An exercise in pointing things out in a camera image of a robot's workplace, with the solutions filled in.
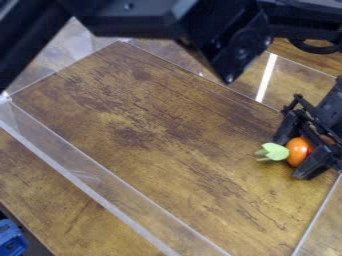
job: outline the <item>clear acrylic box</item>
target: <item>clear acrylic box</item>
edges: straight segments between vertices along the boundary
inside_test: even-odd
[[[169,41],[151,40],[98,39],[94,38],[80,26],[80,24],[72,20],[68,27],[62,31],[62,34],[56,37],[51,45],[44,50],[43,54],[35,60],[31,67],[27,69],[22,77],[14,83],[12,87],[8,89],[7,94],[3,95],[0,101],[0,127],[66,177],[66,179],[68,179],[84,191],[84,193],[87,193],[88,196],[95,199],[99,204],[145,237],[145,239],[147,239],[157,246],[157,248],[165,254],[249,255],[249,244],[246,244],[246,248],[243,248],[239,243],[243,244],[245,240],[250,241],[255,239],[255,237],[249,238],[249,230],[255,228],[255,226],[258,227],[258,218],[261,216],[270,218],[270,216],[276,216],[278,214],[278,211],[286,212],[294,210],[284,208],[277,209],[277,203],[273,202],[269,216],[269,213],[266,214],[258,208],[258,204],[268,205],[266,201],[272,200],[273,198],[273,185],[268,187],[269,182],[272,183],[276,181],[276,179],[285,180],[285,185],[282,188],[282,193],[285,195],[288,195],[288,191],[296,189],[297,186],[300,188],[306,186],[308,182],[300,181],[300,184],[298,181],[293,181],[289,178],[285,178],[289,176],[288,174],[280,175],[268,180],[268,172],[259,173],[255,175],[255,178],[247,177],[234,168],[229,169],[227,171],[234,174],[230,174],[231,176],[227,178],[231,182],[230,186],[234,187],[241,182],[241,184],[249,185],[249,191],[242,192],[246,194],[246,196],[241,199],[235,198],[239,196],[234,195],[234,191],[230,192],[233,195],[229,195],[227,192],[225,192],[226,194],[222,192],[221,196],[226,195],[227,198],[234,198],[231,201],[234,201],[237,205],[235,208],[231,207],[231,209],[225,208],[225,202],[226,200],[229,202],[229,199],[223,197],[213,198],[213,204],[209,206],[210,209],[207,209],[206,212],[211,212],[210,216],[213,219],[217,218],[217,222],[213,221],[213,227],[210,227],[210,225],[202,224],[201,221],[201,218],[203,218],[203,220],[206,219],[206,216],[201,216],[205,211],[198,209],[199,207],[206,207],[206,205],[201,205],[201,196],[191,198],[191,196],[182,197],[182,195],[179,195],[179,204],[183,205],[183,211],[179,211],[177,209],[178,206],[171,203],[173,200],[170,199],[170,202],[167,200],[167,198],[175,197],[178,191],[169,191],[165,187],[159,187],[161,184],[157,185],[153,181],[153,179],[157,179],[158,176],[149,177],[149,174],[146,175],[147,178],[151,179],[151,190],[147,190],[143,186],[141,187],[139,182],[133,184],[131,181],[135,178],[134,174],[137,171],[133,172],[133,174],[125,173],[125,170],[121,170],[125,164],[122,164],[119,161],[117,163],[115,160],[105,161],[99,156],[99,152],[102,152],[101,149],[98,149],[98,153],[84,152],[84,150],[82,150],[80,144],[75,145],[72,140],[67,138],[68,136],[66,134],[70,133],[67,129],[80,129],[79,127],[66,126],[67,128],[64,128],[63,126],[59,127],[58,125],[51,127],[50,124],[44,122],[44,118],[42,119],[40,113],[31,113],[30,108],[27,107],[28,104],[35,104],[35,99],[36,101],[44,99],[44,97],[35,98],[35,95],[39,95],[36,92],[39,92],[42,89],[42,83],[38,82],[40,79],[50,79],[51,76],[63,68],[72,65],[88,55],[94,54],[107,45],[118,43],[118,40],[122,44],[129,44],[130,47],[134,46],[142,49],[143,51],[155,55],[158,58],[173,63],[173,65],[177,65],[182,69],[187,70],[187,72],[194,73],[198,77],[202,77],[203,81],[206,82],[203,82],[203,84],[198,84],[194,88],[197,90],[202,90],[203,94],[206,95],[214,95],[213,97],[215,97],[215,99],[219,100],[222,104],[226,102],[226,104],[231,108],[234,107],[237,111],[246,111],[246,115],[250,113],[251,116],[255,115],[259,119],[265,118],[265,123],[270,126],[270,129],[276,129],[277,127],[277,122],[281,120],[278,111],[281,110],[282,106],[290,102],[293,94],[305,94],[308,100],[316,104],[320,102],[321,98],[333,87],[336,78],[328,74],[324,74],[322,72],[310,69],[309,67],[300,65],[298,63],[294,63],[290,60],[284,59],[276,54],[266,53],[251,66],[246,74],[239,78],[233,86],[227,88],[221,84],[209,70],[206,70],[203,66],[190,58],[190,56],[174,43]],[[305,91],[298,91],[298,84],[301,84],[301,88],[308,89]],[[70,93],[70,91],[58,91],[55,97]],[[249,108],[249,102],[251,102],[251,100],[255,100],[268,106],[265,107],[265,111],[268,113],[272,112],[273,114],[265,114],[264,116],[262,113],[251,110]],[[59,115],[56,113],[59,113],[59,110],[54,111],[52,113],[54,118],[59,119]],[[91,125],[93,122],[102,122],[102,118],[107,118],[106,115],[103,115],[99,119],[91,119],[93,117],[94,116],[90,114],[88,119],[87,117],[84,118],[83,121],[87,125]],[[229,152],[227,149],[229,148],[225,149],[223,147],[222,154]],[[191,179],[185,181],[182,179],[186,179],[189,176],[186,174],[183,175],[182,173],[183,172],[178,172],[175,176],[173,176],[173,174],[169,172],[161,172],[158,175],[169,176],[170,180],[178,180],[181,184],[187,184],[189,182],[189,195],[191,195],[191,193],[197,193],[198,195],[203,195],[203,198],[210,195],[210,190],[215,190],[217,193],[221,190],[219,184],[226,184],[227,182],[225,180],[225,175],[218,175],[217,180],[213,180],[213,177],[206,178],[206,174],[203,173],[201,175],[205,175],[205,178],[198,177],[198,180],[195,181]],[[193,182],[207,182],[209,191],[205,191],[203,187],[203,190],[191,190]],[[277,249],[270,247],[269,255],[278,255],[281,252],[282,253],[280,255],[292,253],[294,255],[340,255],[342,253],[338,239],[338,234],[341,232],[341,221],[338,218],[341,216],[341,176],[338,177],[336,174],[330,173],[329,177],[325,176],[310,182],[313,182],[316,186],[320,186],[321,183],[324,184],[324,188],[318,187],[317,189],[321,194],[313,194],[313,197],[317,198],[317,202],[320,203],[314,206],[310,206],[310,211],[314,212],[312,220],[305,219],[300,221],[302,223],[300,231],[296,230],[296,227],[293,226],[288,228],[286,222],[278,223],[277,220],[269,220],[265,222],[273,222],[280,229],[285,230],[285,234],[282,236],[280,235],[280,239],[274,238],[274,241],[270,242],[276,243],[280,240]],[[266,184],[266,188],[264,190],[265,195],[255,198],[253,191],[258,191],[258,188],[255,187],[258,187],[261,184],[264,184],[264,186]],[[304,204],[304,208],[308,206],[306,200],[310,201],[310,193],[313,191],[314,189],[306,191],[305,193],[308,194],[298,195],[298,198],[304,200],[304,202],[300,202]],[[162,200],[162,197],[155,196],[158,193],[165,193],[163,198],[166,198],[166,200]],[[282,197],[278,199],[281,201],[280,207],[285,207],[286,204],[290,204],[292,200],[296,200],[294,198]],[[243,207],[238,205],[239,200],[250,200],[249,204],[250,207],[254,208],[253,211],[259,210],[258,217],[253,215],[249,216],[249,210],[245,212],[242,211]],[[237,212],[239,214],[245,214],[245,219],[249,223],[253,222],[253,224],[249,224],[250,226],[246,224],[245,226],[245,222],[242,222],[241,228],[231,231],[229,227],[231,221],[230,214],[231,216],[235,216]],[[264,249],[268,249],[269,242],[262,241],[262,234],[268,232],[272,233],[273,227],[259,226],[258,228],[261,229],[259,231],[255,231],[261,232],[261,241],[258,241],[258,243]],[[227,237],[225,237],[225,239],[218,239],[217,237],[223,236],[226,231]],[[293,238],[293,240],[297,241],[297,246],[286,245],[284,241],[285,237],[293,232],[297,234],[297,237]]]

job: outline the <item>wooden table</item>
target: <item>wooden table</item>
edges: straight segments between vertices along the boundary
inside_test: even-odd
[[[126,44],[34,88],[16,104],[222,248],[292,253],[336,175],[255,163],[276,111]],[[0,200],[56,254],[161,253],[4,132],[0,149]]]

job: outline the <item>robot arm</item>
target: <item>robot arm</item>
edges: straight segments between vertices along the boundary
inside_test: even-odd
[[[340,0],[0,0],[0,92],[72,16],[97,36],[177,40],[227,84],[274,37],[312,53],[342,49]]]

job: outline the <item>toy fruit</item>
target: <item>toy fruit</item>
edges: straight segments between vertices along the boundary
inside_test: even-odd
[[[285,147],[276,143],[264,144],[262,149],[255,152],[261,156],[257,161],[288,160],[293,167],[298,167],[313,151],[314,147],[308,139],[297,137],[288,142]]]

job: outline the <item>blue object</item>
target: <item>blue object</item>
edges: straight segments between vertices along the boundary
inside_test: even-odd
[[[0,220],[0,255],[20,256],[28,248],[28,242],[16,224],[8,220]]]

